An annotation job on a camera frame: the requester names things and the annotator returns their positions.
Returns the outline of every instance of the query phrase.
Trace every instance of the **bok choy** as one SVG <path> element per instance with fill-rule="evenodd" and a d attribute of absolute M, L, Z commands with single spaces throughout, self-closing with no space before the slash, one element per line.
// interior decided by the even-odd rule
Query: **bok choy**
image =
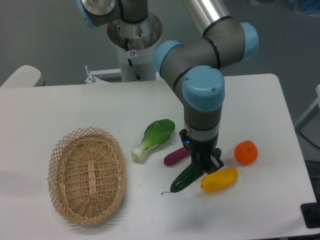
<path fill-rule="evenodd" d="M 142 142 L 131 150 L 134 161 L 142 164 L 153 149 L 170 139 L 175 127 L 175 123 L 169 119 L 151 123 L 144 132 Z"/>

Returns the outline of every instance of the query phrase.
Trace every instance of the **oval wicker basket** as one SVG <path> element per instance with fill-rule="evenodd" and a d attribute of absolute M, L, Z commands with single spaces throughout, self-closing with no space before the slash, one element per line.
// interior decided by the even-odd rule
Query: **oval wicker basket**
<path fill-rule="evenodd" d="M 75 224 L 110 216 L 126 189 L 126 166 L 117 140 L 98 128 L 83 128 L 59 141 L 49 165 L 49 191 L 55 210 Z"/>

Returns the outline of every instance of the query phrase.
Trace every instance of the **yellow pepper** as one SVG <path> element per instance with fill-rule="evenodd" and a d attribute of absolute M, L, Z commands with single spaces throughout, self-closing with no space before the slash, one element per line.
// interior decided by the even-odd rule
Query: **yellow pepper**
<path fill-rule="evenodd" d="M 202 178 L 201 187 L 207 193 L 214 193 L 232 185 L 238 178 L 237 169 L 232 166 Z"/>

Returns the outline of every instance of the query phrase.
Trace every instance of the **cucumber stem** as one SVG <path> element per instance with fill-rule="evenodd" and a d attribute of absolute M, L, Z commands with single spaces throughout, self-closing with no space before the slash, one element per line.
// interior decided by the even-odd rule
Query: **cucumber stem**
<path fill-rule="evenodd" d="M 161 196 L 162 196 L 162 194 L 164 194 L 164 193 L 172 193 L 172 191 L 164 191 L 163 193 L 161 193 Z"/>

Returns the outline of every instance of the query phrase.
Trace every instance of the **gray floor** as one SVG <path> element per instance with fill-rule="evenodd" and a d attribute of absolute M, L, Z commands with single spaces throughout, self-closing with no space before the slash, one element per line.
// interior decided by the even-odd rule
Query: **gray floor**
<path fill-rule="evenodd" d="M 224 2 L 234 19 L 255 26 L 260 47 L 255 57 L 222 73 L 277 75 L 291 119 L 296 121 L 317 97 L 320 18 L 295 13 L 286 0 L 257 5 L 248 0 Z M 201 39 L 182 0 L 149 0 L 148 4 L 162 21 L 162 41 L 190 45 Z M 91 70 L 119 67 L 106 26 L 88 29 L 74 0 L 0 1 L 0 85 L 23 65 L 38 68 L 48 85 L 82 84 L 85 64 Z M 320 146 L 320 115 L 302 132 Z M 297 137 L 304 159 L 320 161 L 320 152 Z"/>

